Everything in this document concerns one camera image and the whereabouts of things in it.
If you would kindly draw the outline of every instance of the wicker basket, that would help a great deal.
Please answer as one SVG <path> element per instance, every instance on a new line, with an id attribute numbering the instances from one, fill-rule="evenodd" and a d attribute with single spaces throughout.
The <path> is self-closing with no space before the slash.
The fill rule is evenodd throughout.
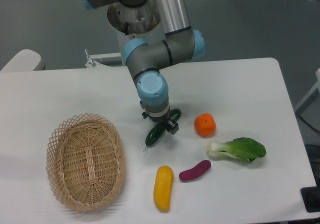
<path id="1" fill-rule="evenodd" d="M 75 211 L 111 201 L 125 178 L 125 155 L 116 128 L 94 114 L 64 121 L 49 139 L 47 173 L 56 199 Z"/>

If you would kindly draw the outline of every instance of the bok choy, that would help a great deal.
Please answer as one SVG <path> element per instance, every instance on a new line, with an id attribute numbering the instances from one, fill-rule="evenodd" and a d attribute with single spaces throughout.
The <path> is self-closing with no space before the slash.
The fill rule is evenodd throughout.
<path id="1" fill-rule="evenodd" d="M 265 146 L 252 138 L 236 138 L 225 143 L 211 141 L 207 146 L 210 157 L 229 157 L 245 163 L 251 163 L 256 158 L 266 155 Z"/>

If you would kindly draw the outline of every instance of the cucumber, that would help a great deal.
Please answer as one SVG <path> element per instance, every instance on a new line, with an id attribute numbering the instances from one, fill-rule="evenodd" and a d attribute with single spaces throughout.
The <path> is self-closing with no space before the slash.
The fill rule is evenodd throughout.
<path id="1" fill-rule="evenodd" d="M 181 110 L 180 109 L 172 109 L 170 111 L 170 119 L 172 121 L 178 121 L 179 118 L 181 117 Z M 145 139 L 145 144 L 150 147 L 153 144 L 156 143 L 156 141 L 158 141 L 158 139 L 161 137 L 161 135 L 165 132 L 166 130 L 166 125 L 163 122 L 159 122 L 155 125 L 154 128 L 152 128 L 148 135 L 146 136 Z"/>

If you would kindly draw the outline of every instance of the orange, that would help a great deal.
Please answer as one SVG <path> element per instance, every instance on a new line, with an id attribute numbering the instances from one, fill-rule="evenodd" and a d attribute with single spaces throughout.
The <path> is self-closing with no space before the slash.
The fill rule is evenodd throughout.
<path id="1" fill-rule="evenodd" d="M 216 130 L 214 117 L 210 113 L 203 113 L 194 120 L 194 128 L 196 133 L 201 137 L 207 137 Z"/>

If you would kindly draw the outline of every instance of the purple sweet potato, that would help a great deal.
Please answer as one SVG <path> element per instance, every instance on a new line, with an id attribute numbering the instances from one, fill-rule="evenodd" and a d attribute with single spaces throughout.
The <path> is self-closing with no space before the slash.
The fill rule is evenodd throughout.
<path id="1" fill-rule="evenodd" d="M 179 174 L 181 181 L 191 181 L 201 177 L 211 167 L 211 161 L 203 160 L 199 162 L 194 168 L 185 170 Z"/>

